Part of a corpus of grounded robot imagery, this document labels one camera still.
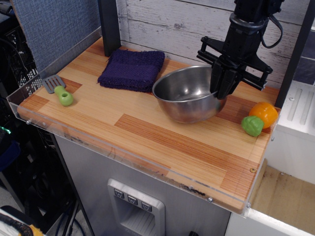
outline wooden countertop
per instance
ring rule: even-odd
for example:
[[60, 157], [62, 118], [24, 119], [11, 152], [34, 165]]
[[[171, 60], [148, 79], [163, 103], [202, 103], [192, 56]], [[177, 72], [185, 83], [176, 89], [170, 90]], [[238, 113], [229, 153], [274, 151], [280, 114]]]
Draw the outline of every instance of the wooden countertop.
[[[246, 134], [240, 123], [255, 103], [274, 104], [278, 90], [258, 91], [241, 83], [216, 117], [181, 124], [162, 112], [152, 94], [101, 87], [97, 79], [107, 61], [99, 39], [59, 73], [74, 96], [72, 105], [63, 107], [55, 94], [41, 87], [21, 104], [20, 115], [52, 132], [59, 129], [59, 134], [114, 152], [241, 213], [273, 126], [256, 138]], [[158, 77], [186, 66], [166, 59]], [[48, 118], [43, 125], [42, 116]]]

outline metal bowl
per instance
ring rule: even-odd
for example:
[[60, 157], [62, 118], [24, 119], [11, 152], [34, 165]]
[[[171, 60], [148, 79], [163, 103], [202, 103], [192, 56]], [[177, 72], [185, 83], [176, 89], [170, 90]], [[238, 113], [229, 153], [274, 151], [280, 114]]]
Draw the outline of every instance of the metal bowl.
[[226, 99], [210, 93], [210, 65], [190, 66], [173, 71], [153, 85], [153, 94], [162, 110], [180, 123], [206, 120], [219, 113]]

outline whitewashed wood wall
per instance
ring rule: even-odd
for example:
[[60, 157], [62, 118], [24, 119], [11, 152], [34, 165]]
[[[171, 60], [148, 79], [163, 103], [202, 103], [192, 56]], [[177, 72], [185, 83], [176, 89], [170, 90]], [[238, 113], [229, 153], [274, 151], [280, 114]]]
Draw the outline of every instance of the whitewashed wood wall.
[[[261, 46], [257, 52], [274, 70], [268, 86], [281, 86], [309, 1], [285, 0], [282, 11], [275, 14], [284, 30], [283, 39], [275, 48]], [[169, 59], [190, 65], [203, 64], [196, 58], [201, 37], [224, 41], [234, 8], [234, 0], [117, 0], [122, 44], [136, 50], [161, 50]], [[270, 21], [266, 44], [279, 36], [280, 30]], [[207, 51], [216, 54], [210, 47]]]

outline purple dish cloth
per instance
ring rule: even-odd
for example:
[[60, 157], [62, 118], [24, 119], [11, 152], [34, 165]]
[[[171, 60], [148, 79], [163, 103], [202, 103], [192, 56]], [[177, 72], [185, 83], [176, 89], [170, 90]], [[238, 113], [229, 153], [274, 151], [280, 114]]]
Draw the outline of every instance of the purple dish cloth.
[[165, 54], [161, 51], [132, 52], [118, 49], [112, 53], [97, 82], [107, 88], [151, 92], [164, 59]]

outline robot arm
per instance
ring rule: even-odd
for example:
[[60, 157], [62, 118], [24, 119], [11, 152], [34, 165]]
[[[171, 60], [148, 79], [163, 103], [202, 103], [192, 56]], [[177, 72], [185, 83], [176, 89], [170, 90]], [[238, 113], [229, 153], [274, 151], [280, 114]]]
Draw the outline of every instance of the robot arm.
[[[281, 11], [284, 0], [235, 0], [236, 7], [230, 16], [230, 27], [224, 42], [207, 36], [201, 39], [202, 47], [197, 57], [212, 65], [210, 92], [217, 91], [217, 98], [232, 94], [240, 81], [263, 90], [272, 68], [258, 58], [260, 43], [266, 48], [275, 47], [283, 30], [273, 14]], [[263, 40], [269, 19], [281, 30], [280, 39], [272, 46]], [[210, 46], [221, 53], [219, 57], [206, 51]], [[247, 66], [261, 71], [258, 77], [246, 71]]]

